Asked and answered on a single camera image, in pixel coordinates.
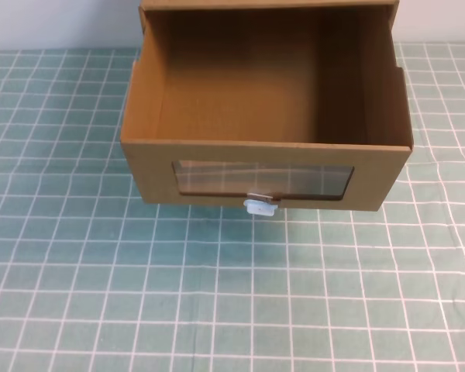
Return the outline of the cyan checkered tablecloth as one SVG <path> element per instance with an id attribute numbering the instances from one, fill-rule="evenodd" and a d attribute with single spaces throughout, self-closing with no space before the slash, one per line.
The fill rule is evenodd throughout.
<path id="1" fill-rule="evenodd" d="M 465 43 L 399 43 L 377 212 L 148 205 L 134 49 L 0 50 L 0 371 L 465 371 Z"/>

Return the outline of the brown cardboard shoebox cabinet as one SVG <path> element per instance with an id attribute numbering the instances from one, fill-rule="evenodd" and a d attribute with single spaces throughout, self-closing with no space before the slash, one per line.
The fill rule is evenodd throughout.
<path id="1" fill-rule="evenodd" d="M 224 9 L 282 9 L 282 8 L 314 8 L 314 7 L 338 7 L 382 5 L 386 9 L 391 25 L 398 11 L 399 1 L 393 0 L 183 0 L 164 1 L 146 0 L 139 4 L 139 13 L 142 27 L 144 27 L 144 14 L 152 11 L 175 10 L 224 10 Z"/>

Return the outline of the brown cardboard drawer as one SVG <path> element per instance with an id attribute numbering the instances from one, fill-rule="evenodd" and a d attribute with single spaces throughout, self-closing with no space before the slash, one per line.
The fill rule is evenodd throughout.
<path id="1" fill-rule="evenodd" d="M 380 208 L 414 148 L 384 6 L 143 21 L 120 142 L 145 202 Z"/>

